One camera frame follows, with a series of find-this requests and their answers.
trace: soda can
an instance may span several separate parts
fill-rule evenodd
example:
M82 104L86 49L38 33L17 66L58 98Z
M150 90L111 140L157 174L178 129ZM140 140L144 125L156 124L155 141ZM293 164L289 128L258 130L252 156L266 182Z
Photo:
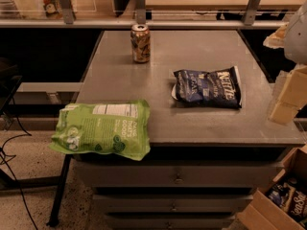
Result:
M132 56L135 62L148 62L151 58L151 33L147 25L136 24L131 28Z

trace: black snack bag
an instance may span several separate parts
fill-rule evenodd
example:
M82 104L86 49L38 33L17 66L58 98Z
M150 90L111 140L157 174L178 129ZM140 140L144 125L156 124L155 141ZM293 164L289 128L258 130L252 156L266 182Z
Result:
M242 107L236 66L215 72L179 70L174 75L177 83L173 97L180 102L210 107Z

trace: green snack bag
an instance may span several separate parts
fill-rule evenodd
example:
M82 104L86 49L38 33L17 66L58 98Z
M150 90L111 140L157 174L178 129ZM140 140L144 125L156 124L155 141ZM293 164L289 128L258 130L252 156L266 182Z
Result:
M66 154L116 153L140 161L150 151L146 101L71 103L59 111L49 148Z

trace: floor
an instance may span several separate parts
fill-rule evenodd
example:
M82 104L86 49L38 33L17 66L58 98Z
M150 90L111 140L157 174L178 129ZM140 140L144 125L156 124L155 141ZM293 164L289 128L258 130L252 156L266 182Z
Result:
M3 144L7 139L25 133L15 128L0 131L0 146L8 155L7 159L9 155L16 155L8 164L17 179L58 176L64 155L48 148L54 131L51 128L43 131L31 130L29 124L24 127L32 136L14 138L4 147ZM37 229L110 230L91 206L93 193L79 180L75 172L75 163L76 161L72 159L59 210L59 224L56 227L46 225L50 219L56 187L24 189L25 200ZM12 176L5 164L0 165L0 169ZM0 229L35 229L18 190L0 191ZM235 220L228 230L247 230L247 228L239 220Z

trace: gray tabletop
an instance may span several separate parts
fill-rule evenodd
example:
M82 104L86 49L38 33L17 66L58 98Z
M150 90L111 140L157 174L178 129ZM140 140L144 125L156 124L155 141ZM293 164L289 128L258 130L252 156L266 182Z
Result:
M182 108L171 91L173 72L216 71L237 65L243 107ZM294 124L268 122L272 86L235 31L152 31L152 56L134 63L130 32L106 31L83 82L78 103L97 104L145 99L151 107L152 145L300 146Z

